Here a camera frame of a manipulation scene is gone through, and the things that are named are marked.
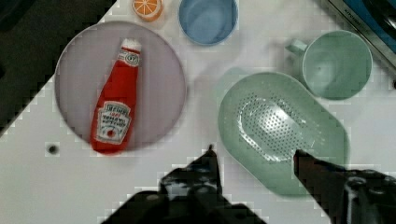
orange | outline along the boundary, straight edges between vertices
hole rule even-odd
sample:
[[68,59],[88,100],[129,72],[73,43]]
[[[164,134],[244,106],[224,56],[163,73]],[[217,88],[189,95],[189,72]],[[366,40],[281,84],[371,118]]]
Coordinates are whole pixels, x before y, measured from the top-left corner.
[[133,0],[134,12],[145,21],[157,20],[163,12],[162,0]]

light blue cup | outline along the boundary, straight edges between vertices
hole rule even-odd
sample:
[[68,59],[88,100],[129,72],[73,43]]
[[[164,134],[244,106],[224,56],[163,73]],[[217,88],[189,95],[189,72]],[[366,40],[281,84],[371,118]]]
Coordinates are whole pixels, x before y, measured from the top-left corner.
[[316,96],[345,100],[368,82],[373,58],[369,47],[349,31],[333,31],[310,45],[294,39],[287,47],[296,54],[299,79]]
[[216,45],[233,32],[238,8],[235,0],[182,0],[178,20],[191,41]]

orange object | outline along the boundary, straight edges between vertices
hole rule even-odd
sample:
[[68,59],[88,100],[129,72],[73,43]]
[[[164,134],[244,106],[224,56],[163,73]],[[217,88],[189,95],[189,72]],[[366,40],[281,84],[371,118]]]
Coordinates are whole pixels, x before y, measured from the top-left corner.
[[162,0],[133,0],[134,12],[145,21],[157,20],[163,12]]
[[141,45],[125,39],[110,77],[97,102],[92,126],[92,148],[103,154],[123,151],[131,137],[136,105],[136,82]]

heinz ketchup bottle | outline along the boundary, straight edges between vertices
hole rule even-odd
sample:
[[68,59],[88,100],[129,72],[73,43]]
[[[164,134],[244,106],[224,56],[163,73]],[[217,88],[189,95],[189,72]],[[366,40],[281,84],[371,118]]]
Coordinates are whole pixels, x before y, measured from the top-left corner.
[[134,124],[136,81],[141,45],[124,39],[120,53],[94,110],[91,126],[92,148],[115,154],[128,145]]

blue bowl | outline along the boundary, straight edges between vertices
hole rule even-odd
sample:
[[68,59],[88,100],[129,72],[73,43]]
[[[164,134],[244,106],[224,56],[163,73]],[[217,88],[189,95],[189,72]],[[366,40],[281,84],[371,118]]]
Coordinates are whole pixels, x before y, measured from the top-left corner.
[[226,39],[237,20],[235,0],[182,0],[178,9],[184,34],[201,45],[215,45]]

